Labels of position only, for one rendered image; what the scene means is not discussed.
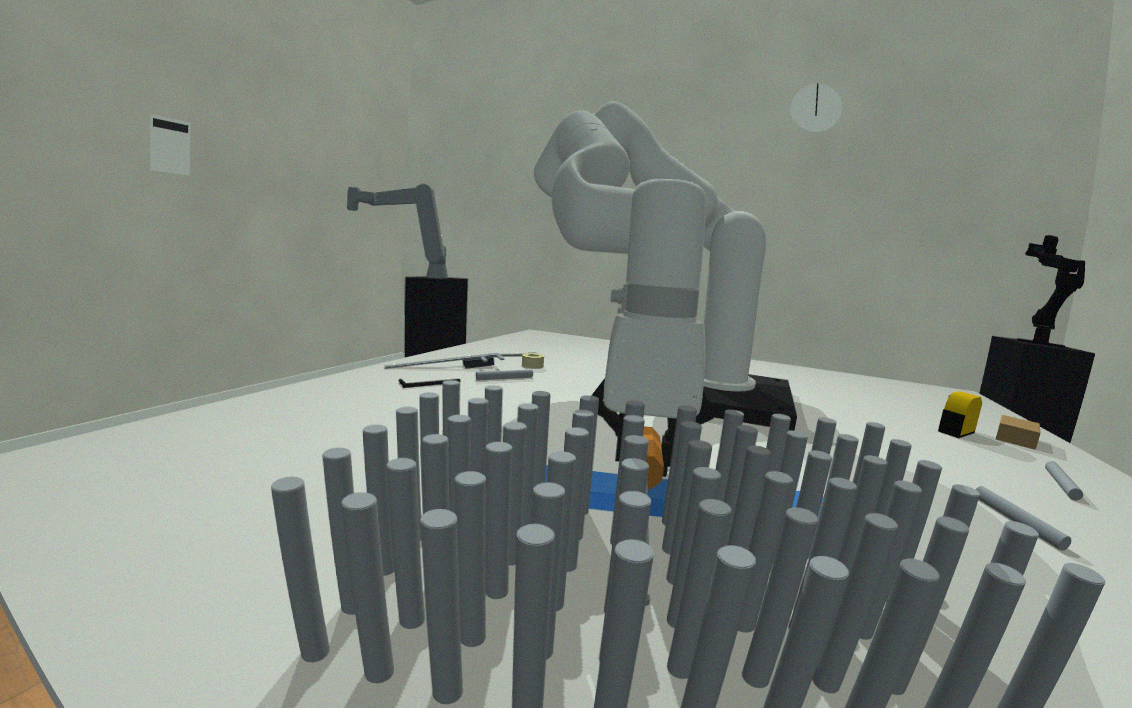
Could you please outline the brown cardboard box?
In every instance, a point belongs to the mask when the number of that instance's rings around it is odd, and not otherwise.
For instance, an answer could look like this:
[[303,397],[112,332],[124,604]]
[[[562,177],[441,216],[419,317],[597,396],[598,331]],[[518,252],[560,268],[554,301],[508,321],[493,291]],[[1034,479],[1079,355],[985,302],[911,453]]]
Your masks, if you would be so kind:
[[996,440],[1036,450],[1040,434],[1039,423],[1002,415]]

